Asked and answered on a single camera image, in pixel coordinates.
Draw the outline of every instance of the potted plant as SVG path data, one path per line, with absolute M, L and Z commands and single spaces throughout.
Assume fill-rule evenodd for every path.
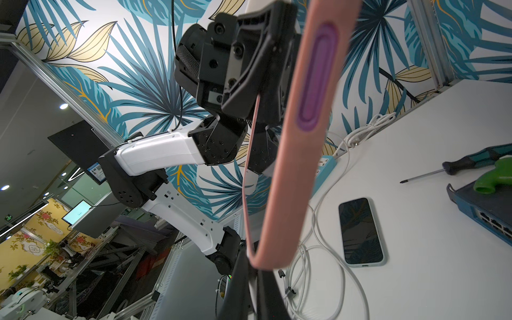
M 50 255 L 52 258 L 57 258 L 62 251 L 59 243 L 50 240 L 45 244 L 44 254 Z
M 19 265 L 16 267 L 16 271 L 12 270 L 11 272 L 9 272 L 9 281 L 16 279 L 21 274 L 23 274 L 23 272 L 25 272 L 25 270 L 27 270 L 27 267 L 28 267 L 28 265 L 26 265 L 26 264 Z

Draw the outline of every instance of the screwdriver handle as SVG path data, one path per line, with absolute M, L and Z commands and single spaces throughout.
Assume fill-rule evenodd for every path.
M 505 155 L 512 155 L 512 143 L 490 146 L 455 162 L 443 162 L 443 169 L 447 174 L 453 176 L 461 170 L 492 165 Z

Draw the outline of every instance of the wallpaper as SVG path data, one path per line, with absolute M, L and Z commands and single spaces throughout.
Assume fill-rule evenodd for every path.
M 512 2 L 433 2 L 455 77 L 512 83 Z
M 247 0 L 175 0 L 177 42 L 193 23 L 205 28 L 219 12 L 242 14 Z M 302 30 L 308 0 L 298 7 Z M 179 88 L 173 79 L 170 1 L 30 0 L 17 37 L 121 136 L 173 129 Z M 403 115 L 434 91 L 434 83 L 406 0 L 364 0 L 346 67 L 340 75 L 323 153 L 373 115 Z M 208 113 L 183 91 L 185 125 Z M 242 205 L 242 171 L 249 136 L 225 165 L 168 168 L 169 180 L 213 219 Z M 250 213 L 265 209 L 271 179 L 252 174 Z

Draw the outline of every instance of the pink phone case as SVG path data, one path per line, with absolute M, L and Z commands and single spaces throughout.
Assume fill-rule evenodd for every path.
M 361 0 L 313 0 L 308 8 L 256 253 L 242 188 L 247 252 L 256 269 L 286 267 L 297 250 L 332 101 L 360 5 Z M 259 102 L 258 97 L 253 123 L 257 120 Z

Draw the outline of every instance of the computer screen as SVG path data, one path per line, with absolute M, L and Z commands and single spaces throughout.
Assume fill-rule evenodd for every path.
M 75 222 L 80 219 L 89 209 L 91 205 L 85 200 L 82 200 L 79 204 L 77 204 L 67 215 L 65 215 L 62 219 L 69 223 L 70 225 L 75 224 Z

